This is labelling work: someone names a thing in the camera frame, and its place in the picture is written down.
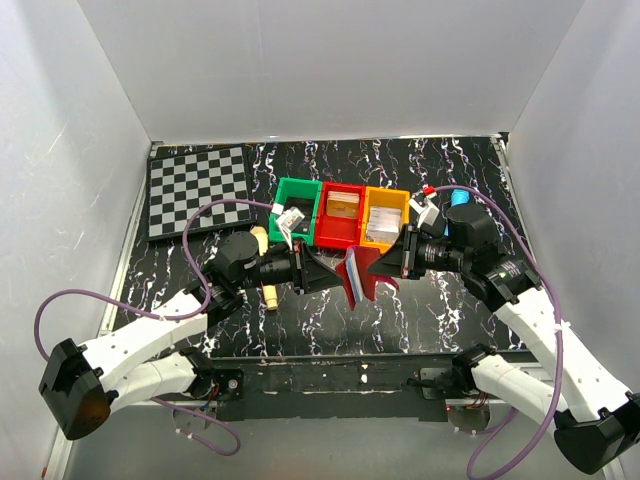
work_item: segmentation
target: checkered board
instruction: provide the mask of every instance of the checkered board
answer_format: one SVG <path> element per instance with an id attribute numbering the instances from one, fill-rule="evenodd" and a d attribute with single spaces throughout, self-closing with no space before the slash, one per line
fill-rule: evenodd
<path id="1" fill-rule="evenodd" d="M 148 167 L 148 240 L 182 234 L 202 205 L 221 198 L 251 199 L 251 175 L 242 147 L 150 160 Z M 189 232 L 253 222 L 253 207 L 216 205 L 196 219 Z"/>

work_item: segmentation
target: floor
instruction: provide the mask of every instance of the floor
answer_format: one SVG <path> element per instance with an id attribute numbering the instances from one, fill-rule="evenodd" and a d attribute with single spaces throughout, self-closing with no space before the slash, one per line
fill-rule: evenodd
<path id="1" fill-rule="evenodd" d="M 162 146 L 155 153 L 179 156 L 213 146 Z M 278 179 L 296 177 L 366 184 L 417 192 L 425 184 L 459 183 L 478 188 L 509 213 L 516 209 L 500 166 L 499 141 L 492 137 L 416 138 L 290 142 L 249 146 L 253 196 L 271 203 Z M 260 212 L 257 223 L 267 227 Z M 514 242 L 499 226 L 508 249 Z M 121 299 L 145 309 L 171 298 L 194 278 L 178 240 L 148 243 L 139 227 Z M 209 259 L 229 232 L 194 235 L 190 242 L 199 262 Z M 335 265 L 342 252 L 320 251 Z M 213 357 L 359 355 L 375 353 L 453 352 L 483 342 L 498 349 L 523 347 L 517 336 L 466 292 L 457 277 L 432 273 L 420 281 L 400 281 L 400 290 L 378 287 L 378 301 L 351 312 L 342 289 L 296 296 L 279 288 L 280 307 L 266 311 L 261 292 L 212 331 L 191 338 Z M 134 316 L 119 312 L 115 328 Z"/>
<path id="2" fill-rule="evenodd" d="M 499 421 L 506 407 L 492 417 Z M 171 413 L 158 406 L 117 412 L 92 435 L 74 442 L 65 480 L 116 479 L 441 479 L 466 480 L 467 462 L 481 441 L 454 434 L 451 424 L 411 418 L 247 420 L 234 423 L 243 446 L 233 457 L 212 454 L 176 435 Z M 509 461 L 535 431 L 519 415 L 478 459 L 474 473 L 487 475 Z M 233 448 L 226 432 L 203 434 Z M 587 476 L 562 457 L 547 435 L 503 480 L 602 480 Z"/>

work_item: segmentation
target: yellow bin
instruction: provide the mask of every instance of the yellow bin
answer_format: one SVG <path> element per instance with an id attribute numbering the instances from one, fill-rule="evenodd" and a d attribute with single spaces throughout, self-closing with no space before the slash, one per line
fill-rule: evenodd
<path id="1" fill-rule="evenodd" d="M 360 245 L 374 247 L 384 253 L 391 245 L 386 243 L 368 242 L 367 225 L 369 224 L 369 211 L 372 206 L 399 208 L 402 210 L 402 223 L 409 223 L 409 200 L 411 194 L 405 190 L 392 190 L 389 188 L 367 187 L 364 200 L 364 213 L 362 215 L 362 232 L 360 233 Z"/>

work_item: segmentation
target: small box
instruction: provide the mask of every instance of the small box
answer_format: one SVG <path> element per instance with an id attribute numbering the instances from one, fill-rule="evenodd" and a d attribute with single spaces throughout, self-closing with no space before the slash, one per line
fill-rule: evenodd
<path id="1" fill-rule="evenodd" d="M 360 202 L 358 204 L 357 218 L 343 218 L 327 214 L 327 198 L 331 191 L 359 195 Z M 316 247 L 346 250 L 351 245 L 359 244 L 365 193 L 366 187 L 362 185 L 324 182 L 316 218 L 316 238 L 314 243 Z"/>
<path id="2" fill-rule="evenodd" d="M 330 217 L 357 220 L 360 210 L 360 195 L 329 190 L 325 205 L 327 207 L 325 213 Z"/>
<path id="3" fill-rule="evenodd" d="M 370 205 L 365 239 L 368 242 L 393 244 L 402 223 L 401 209 Z"/>
<path id="4" fill-rule="evenodd" d="M 360 231 L 360 245 L 374 247 L 385 253 L 391 244 L 368 242 L 366 238 L 369 212 L 372 206 L 398 208 L 402 211 L 402 224 L 409 223 L 409 199 L 411 194 L 405 190 L 392 190 L 388 188 L 366 187 L 364 212 Z"/>
<path id="5" fill-rule="evenodd" d="M 296 229 L 292 238 L 304 238 L 308 245 L 314 244 L 316 229 L 316 217 L 320 196 L 322 195 L 322 182 L 317 180 L 301 180 L 299 178 L 281 178 L 278 184 L 275 203 L 284 205 L 284 209 L 297 207 L 305 214 L 305 218 Z M 272 242 L 284 242 L 284 237 L 276 224 L 277 215 L 269 216 L 269 240 Z"/>

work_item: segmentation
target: black marble surface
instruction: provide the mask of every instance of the black marble surface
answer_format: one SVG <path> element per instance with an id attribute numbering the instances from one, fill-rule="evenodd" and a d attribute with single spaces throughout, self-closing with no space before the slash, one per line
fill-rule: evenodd
<path id="1" fill-rule="evenodd" d="M 519 227 L 496 152 L 489 137 L 289 142 L 248 146 L 254 167 L 254 198 L 271 203 L 283 176 L 367 184 L 420 191 L 425 184 L 470 185 L 488 195 Z M 213 146 L 160 147 L 156 158 L 204 151 Z M 267 227 L 261 211 L 258 224 Z M 507 249 L 511 236 L 498 225 Z M 188 269 L 179 240 L 151 243 L 140 225 L 121 300 L 145 309 L 171 298 L 195 276 Z M 227 232 L 194 236 L 197 261 L 211 258 Z M 320 251 L 335 265 L 343 252 Z M 523 347 L 449 273 L 433 272 L 420 281 L 400 280 L 400 290 L 379 285 L 377 302 L 349 310 L 341 288 L 296 296 L 278 288 L 280 306 L 267 312 L 260 291 L 246 293 L 244 307 L 208 333 L 189 339 L 215 357 L 260 355 L 354 355 L 459 351 L 477 342 L 498 349 Z M 134 319 L 119 312 L 115 328 Z"/>

